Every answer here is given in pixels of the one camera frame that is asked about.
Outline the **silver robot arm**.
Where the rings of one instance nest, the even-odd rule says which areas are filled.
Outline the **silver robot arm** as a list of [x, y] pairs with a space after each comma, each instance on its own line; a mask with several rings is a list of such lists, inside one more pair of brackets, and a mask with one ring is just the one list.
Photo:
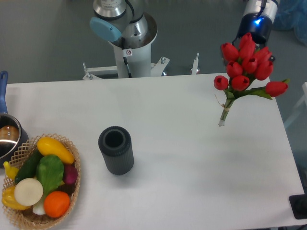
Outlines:
[[[279, 4], [279, 0], [247, 1], [238, 32], [231, 44], [238, 48], [243, 36], [250, 33], [259, 48], [264, 48]], [[128, 48], [130, 43], [145, 38], [149, 32], [143, 0], [95, 0], [93, 10], [95, 17], [90, 20], [93, 32], [120, 48]]]

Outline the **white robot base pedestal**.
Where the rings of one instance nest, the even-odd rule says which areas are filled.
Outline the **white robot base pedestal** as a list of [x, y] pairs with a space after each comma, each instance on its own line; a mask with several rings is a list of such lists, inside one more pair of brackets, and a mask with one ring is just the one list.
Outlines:
[[161, 77], [165, 76], [165, 69], [170, 59], [162, 56], [157, 62], [151, 61], [151, 44], [141, 48], [123, 49], [113, 46], [116, 66], [87, 68], [83, 64], [83, 80], [100, 80], [108, 75], [121, 78]]

